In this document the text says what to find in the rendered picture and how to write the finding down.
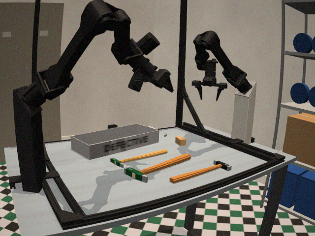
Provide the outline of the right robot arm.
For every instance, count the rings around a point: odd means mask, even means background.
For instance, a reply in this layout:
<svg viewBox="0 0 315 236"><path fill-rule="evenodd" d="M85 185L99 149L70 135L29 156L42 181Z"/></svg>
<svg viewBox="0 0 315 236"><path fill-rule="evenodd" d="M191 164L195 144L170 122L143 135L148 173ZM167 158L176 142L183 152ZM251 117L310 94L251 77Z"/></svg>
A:
<svg viewBox="0 0 315 236"><path fill-rule="evenodd" d="M147 33L138 42L130 39L131 19L124 10L116 8L103 0L89 2L82 15L80 27L59 61L48 69L37 71L35 81L23 89L21 99L35 112L46 99L52 100L65 92L73 81L70 73L78 59L88 47L93 38L106 30L114 31L115 42L111 52L120 65L129 64L132 68L137 67L160 42L157 38ZM144 80L148 77L134 71L128 88L139 92ZM44 80L47 83L47 89ZM140 89L140 90L138 90Z"/></svg>

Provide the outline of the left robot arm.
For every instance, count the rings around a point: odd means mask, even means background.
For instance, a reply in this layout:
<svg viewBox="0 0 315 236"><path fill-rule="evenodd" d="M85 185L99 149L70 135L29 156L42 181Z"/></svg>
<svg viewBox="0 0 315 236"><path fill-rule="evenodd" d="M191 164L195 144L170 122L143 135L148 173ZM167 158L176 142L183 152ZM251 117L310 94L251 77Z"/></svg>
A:
<svg viewBox="0 0 315 236"><path fill-rule="evenodd" d="M216 63L219 61L224 69L222 74L240 93L246 94L252 88L252 85L246 79L246 72L232 65L227 55L220 47L220 39L214 31L206 31L197 35L193 43L196 49L195 62L198 65L198 70L215 72ZM210 50L218 61L216 59L208 60L210 56L206 50ZM214 75L208 76L208 74L205 74L203 86L211 87L212 84L216 84L216 82L217 79Z"/></svg>

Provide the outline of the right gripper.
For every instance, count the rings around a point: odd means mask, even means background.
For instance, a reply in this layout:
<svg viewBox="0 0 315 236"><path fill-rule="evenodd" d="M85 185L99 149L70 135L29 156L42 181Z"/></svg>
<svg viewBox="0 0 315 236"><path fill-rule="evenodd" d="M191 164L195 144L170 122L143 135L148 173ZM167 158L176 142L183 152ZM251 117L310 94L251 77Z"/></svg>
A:
<svg viewBox="0 0 315 236"><path fill-rule="evenodd" d="M134 71L140 72L144 74L146 77L148 77L148 80L144 82L150 82L153 83L155 86L159 88L165 88L170 92L173 92L174 89L171 84L170 75L171 73L166 69L159 69L157 70L157 67L152 65L148 58L143 59L143 61L135 68L133 68Z"/></svg>

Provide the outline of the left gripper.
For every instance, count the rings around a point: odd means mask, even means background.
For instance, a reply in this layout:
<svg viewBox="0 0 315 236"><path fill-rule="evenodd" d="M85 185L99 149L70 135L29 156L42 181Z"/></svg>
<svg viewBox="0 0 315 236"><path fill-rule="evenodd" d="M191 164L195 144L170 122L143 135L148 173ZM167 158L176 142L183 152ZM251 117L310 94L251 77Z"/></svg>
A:
<svg viewBox="0 0 315 236"><path fill-rule="evenodd" d="M216 77L216 72L205 71L205 74L208 74L208 76L214 75L214 77ZM195 86L195 88L198 89L200 99L202 100L202 87L201 87L201 85L203 85L203 82L201 82L201 81L197 81L197 80L192 81L192 86ZM217 92L217 98L216 98L216 101L217 101L221 91L227 88L227 83L213 84L212 86L213 87L219 87L218 92Z"/></svg>

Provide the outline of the orange rectangular block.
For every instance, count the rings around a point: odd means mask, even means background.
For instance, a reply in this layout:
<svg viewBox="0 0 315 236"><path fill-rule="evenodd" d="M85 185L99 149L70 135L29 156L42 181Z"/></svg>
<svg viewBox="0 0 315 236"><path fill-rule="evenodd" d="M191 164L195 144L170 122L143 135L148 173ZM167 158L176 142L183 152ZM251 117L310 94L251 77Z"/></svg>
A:
<svg viewBox="0 0 315 236"><path fill-rule="evenodd" d="M186 139L182 136L178 136L175 138L175 143L177 143L180 146L186 146Z"/></svg>

